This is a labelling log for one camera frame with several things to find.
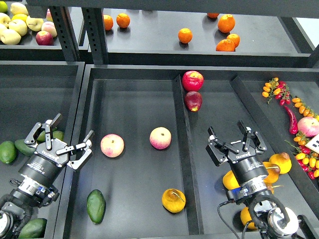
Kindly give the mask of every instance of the red chili pepper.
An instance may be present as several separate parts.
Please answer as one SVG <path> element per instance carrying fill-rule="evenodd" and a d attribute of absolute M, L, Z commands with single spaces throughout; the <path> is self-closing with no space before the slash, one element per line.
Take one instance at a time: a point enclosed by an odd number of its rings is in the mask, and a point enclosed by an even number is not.
<path fill-rule="evenodd" d="M 314 172 L 312 172 L 312 171 L 309 171 L 309 172 L 308 172 L 308 176 L 310 177 L 311 180 L 314 180 L 314 179 L 315 179 L 315 177 L 314 177 Z"/>
<path fill-rule="evenodd" d="M 284 106 L 284 107 L 285 107 L 285 110 L 287 111 L 289 118 L 290 118 L 289 133 L 296 134 L 296 133 L 298 133 L 297 118 L 291 109 L 289 109 L 287 106 Z"/>

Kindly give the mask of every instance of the label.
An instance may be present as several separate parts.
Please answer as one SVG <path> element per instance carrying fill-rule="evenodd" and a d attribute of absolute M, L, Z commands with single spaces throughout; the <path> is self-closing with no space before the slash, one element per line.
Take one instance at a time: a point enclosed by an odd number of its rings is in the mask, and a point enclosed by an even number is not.
<path fill-rule="evenodd" d="M 41 173 L 41 174 L 45 174 L 45 172 L 43 171 L 44 167 L 41 164 L 37 163 L 37 162 L 28 163 L 27 166 L 29 168 L 32 168 L 33 170 Z"/>

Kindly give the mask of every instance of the cable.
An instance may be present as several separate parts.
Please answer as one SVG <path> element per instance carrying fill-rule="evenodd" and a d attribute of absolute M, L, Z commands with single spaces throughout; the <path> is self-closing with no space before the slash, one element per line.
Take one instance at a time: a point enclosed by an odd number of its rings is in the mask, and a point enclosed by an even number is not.
<path fill-rule="evenodd" d="M 225 206 L 229 203 L 234 203 L 234 202 L 235 202 L 234 200 L 228 200 L 226 202 L 220 203 L 217 207 L 217 212 L 218 212 L 220 219 L 223 221 L 223 223 L 231 230 L 231 232 L 236 236 L 237 239 L 240 239 L 239 236 L 237 235 L 237 233 L 235 232 L 235 230 L 232 229 L 232 227 L 223 219 L 223 217 L 220 213 L 220 210 L 219 210 L 221 206 Z"/>
<path fill-rule="evenodd" d="M 241 239 L 245 239 L 245 232 L 246 232 L 246 230 L 247 230 L 247 228 L 248 228 L 248 225 L 249 225 L 251 222 L 252 222 L 252 220 L 246 222 L 246 225 L 245 225 L 245 227 L 244 227 L 243 233 L 241 234 Z"/>

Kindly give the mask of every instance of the chili pepper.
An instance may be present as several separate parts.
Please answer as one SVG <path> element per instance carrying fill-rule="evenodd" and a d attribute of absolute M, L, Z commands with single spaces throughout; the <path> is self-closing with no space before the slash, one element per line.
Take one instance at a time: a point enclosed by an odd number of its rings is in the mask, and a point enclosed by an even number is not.
<path fill-rule="evenodd" d="M 308 172 L 308 176 L 310 177 L 311 180 L 315 179 L 314 172 L 312 172 L 312 171 Z"/>
<path fill-rule="evenodd" d="M 293 102 L 294 102 L 294 103 L 299 103 L 300 101 L 301 101 L 300 98 L 293 98 Z"/>
<path fill-rule="evenodd" d="M 290 127 L 289 127 L 289 133 L 296 134 L 298 133 L 298 121 L 291 109 L 289 109 L 287 106 L 284 106 L 285 110 L 287 111 L 289 118 L 290 118 Z"/>

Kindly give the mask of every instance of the robotic arm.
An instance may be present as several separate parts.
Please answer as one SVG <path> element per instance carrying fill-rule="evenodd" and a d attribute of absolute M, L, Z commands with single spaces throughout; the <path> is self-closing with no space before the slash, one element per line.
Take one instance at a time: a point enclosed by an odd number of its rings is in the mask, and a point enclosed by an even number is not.
<path fill-rule="evenodd" d="M 17 238 L 31 219 L 34 207 L 46 207 L 57 200 L 59 192 L 53 182 L 66 165 L 80 170 L 92 156 L 92 130 L 82 143 L 75 146 L 53 138 L 52 129 L 61 120 L 62 114 L 59 113 L 53 120 L 38 122 L 26 137 L 24 143 L 36 151 L 19 170 L 24 180 L 16 181 L 17 188 L 0 198 L 0 239 Z M 43 130 L 45 142 L 38 143 L 35 139 Z M 84 154 L 79 160 L 70 161 L 70 156 L 77 151 Z"/>
<path fill-rule="evenodd" d="M 227 198 L 237 205 L 244 203 L 248 207 L 263 239 L 291 236 L 298 230 L 298 218 L 267 189 L 263 180 L 268 172 L 256 157 L 264 153 L 267 147 L 257 131 L 245 127 L 242 121 L 238 122 L 238 127 L 244 135 L 243 140 L 232 143 L 221 141 L 212 127 L 208 129 L 208 154 L 216 166 L 228 162 L 240 185 L 227 191 Z"/>

